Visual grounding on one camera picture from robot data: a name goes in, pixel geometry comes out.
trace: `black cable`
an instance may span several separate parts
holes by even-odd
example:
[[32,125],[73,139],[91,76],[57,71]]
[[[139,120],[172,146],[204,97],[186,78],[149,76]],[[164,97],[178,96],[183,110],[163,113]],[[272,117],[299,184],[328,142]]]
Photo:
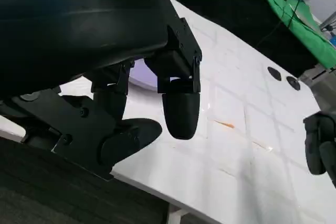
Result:
[[[289,28],[289,26],[291,25],[291,22],[292,22],[292,20],[293,20],[293,18],[294,18],[294,15],[295,15],[296,10],[297,10],[297,8],[298,8],[298,6],[299,6],[299,4],[300,4],[300,1],[301,1],[301,0],[298,0],[298,2],[297,2],[297,4],[296,4],[296,7],[295,7],[295,9],[294,9],[294,13],[293,13],[292,17],[290,18],[290,21],[289,21],[289,24],[288,24],[287,28]],[[258,46],[259,46],[262,42],[264,42],[268,37],[270,37],[270,36],[271,36],[271,35],[272,35],[272,34],[279,28],[279,26],[280,26],[281,23],[282,23],[283,15],[285,14],[285,7],[286,7],[286,5],[283,7],[282,16],[281,16],[281,18],[280,18],[279,23],[273,28],[273,30],[272,30],[268,35],[266,35],[264,38],[262,38],[262,39],[258,42],[258,44],[256,45],[256,48],[258,48]]]
[[298,3],[296,4],[296,7],[295,7],[295,9],[294,9],[294,13],[293,13],[292,17],[290,18],[290,21],[289,21],[289,24],[288,24],[287,28],[289,28],[290,25],[291,25],[291,23],[292,23],[292,20],[293,20],[295,14],[296,14],[296,10],[298,9],[298,6],[299,6],[299,4],[300,4],[300,1],[301,1],[301,0],[298,0]]

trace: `black fabric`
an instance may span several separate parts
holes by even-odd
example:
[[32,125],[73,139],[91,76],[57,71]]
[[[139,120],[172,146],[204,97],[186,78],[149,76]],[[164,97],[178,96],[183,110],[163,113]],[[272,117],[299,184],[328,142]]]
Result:
[[[266,0],[177,1],[226,28],[252,47],[256,47],[279,24],[279,18]],[[280,24],[257,49],[295,77],[318,63],[284,24]]]

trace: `scratch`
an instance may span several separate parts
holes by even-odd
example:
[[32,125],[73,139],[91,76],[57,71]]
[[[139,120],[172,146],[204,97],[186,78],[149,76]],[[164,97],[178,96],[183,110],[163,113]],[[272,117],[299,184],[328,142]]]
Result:
[[223,168],[218,168],[218,170],[221,171],[221,172],[225,172],[227,175],[230,175],[230,176],[234,177],[233,174],[229,173],[228,171],[224,170]]
[[260,146],[261,148],[263,148],[263,149],[265,149],[265,150],[268,151],[268,148],[264,147],[263,145],[261,145],[261,144],[259,144],[257,142],[252,141],[252,143],[254,143],[254,144],[256,144],[256,145]]
[[221,125],[224,125],[224,126],[226,126],[226,127],[229,127],[229,128],[231,128],[231,129],[234,129],[234,128],[235,128],[235,126],[234,126],[233,124],[230,124],[230,123],[222,123],[222,122],[219,122],[219,121],[216,121],[216,120],[215,120],[215,122],[216,122],[216,123],[219,123],[219,124],[221,124]]

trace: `table leg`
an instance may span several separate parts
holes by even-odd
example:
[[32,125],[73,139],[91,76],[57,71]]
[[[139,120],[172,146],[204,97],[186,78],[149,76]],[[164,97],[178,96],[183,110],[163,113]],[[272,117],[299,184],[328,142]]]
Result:
[[186,215],[188,212],[172,204],[169,204],[167,224],[180,224],[181,217]]

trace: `black robotic arm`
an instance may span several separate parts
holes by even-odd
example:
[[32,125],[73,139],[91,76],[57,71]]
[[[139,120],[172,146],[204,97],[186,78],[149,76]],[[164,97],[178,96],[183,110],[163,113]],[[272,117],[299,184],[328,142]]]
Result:
[[[162,132],[150,119],[122,119],[130,69],[140,58],[158,77],[169,132],[193,137],[202,52],[170,0],[49,1],[51,9],[45,0],[0,0],[7,33],[0,47],[8,50],[0,114],[25,128],[22,143],[110,179],[115,163]],[[92,81],[93,100],[59,95],[59,85],[79,76]]]

